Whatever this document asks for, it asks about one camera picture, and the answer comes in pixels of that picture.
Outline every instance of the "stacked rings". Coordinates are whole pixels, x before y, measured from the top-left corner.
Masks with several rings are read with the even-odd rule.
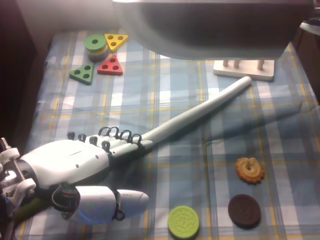
[[[107,40],[103,35],[88,36],[84,46],[89,59],[94,63],[103,61],[109,54]]]

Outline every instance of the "dark brown round cookie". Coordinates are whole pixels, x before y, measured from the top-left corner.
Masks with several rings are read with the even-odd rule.
[[[258,202],[246,194],[236,195],[230,200],[228,213],[232,222],[242,229],[256,227],[261,219],[261,210]]]

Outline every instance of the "lime green round cookie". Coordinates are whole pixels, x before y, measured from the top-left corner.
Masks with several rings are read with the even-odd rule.
[[[197,233],[199,217],[191,207],[177,206],[169,214],[168,227],[175,237],[188,239]]]
[[[103,35],[91,35],[84,41],[84,46],[89,52],[99,52],[107,45],[107,40]]]

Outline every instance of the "golden flower-shaped cookie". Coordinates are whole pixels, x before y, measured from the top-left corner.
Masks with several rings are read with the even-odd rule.
[[[235,169],[240,179],[249,184],[257,184],[265,176],[263,167],[254,157],[242,157],[236,161]]]

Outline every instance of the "tablecloth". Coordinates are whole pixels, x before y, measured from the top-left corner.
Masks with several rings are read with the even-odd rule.
[[[103,126],[144,134],[237,80],[214,75],[212,60],[168,58],[130,39],[115,53],[123,75],[94,71],[92,85],[84,85],[68,73],[90,63],[84,41],[93,33],[106,32],[54,36],[29,150],[66,139],[69,131],[93,135]],[[89,226],[68,223],[49,208],[21,224],[15,235],[23,240],[172,239],[168,214],[185,205],[199,216],[199,240],[318,240],[319,132],[319,105],[289,45],[275,62],[273,81],[254,81],[183,134],[105,176],[102,185],[147,193],[150,203],[144,214]],[[264,166],[261,184],[239,179],[235,162],[242,157],[257,158]],[[258,227],[244,230],[230,220],[228,203],[237,194],[259,203]]]

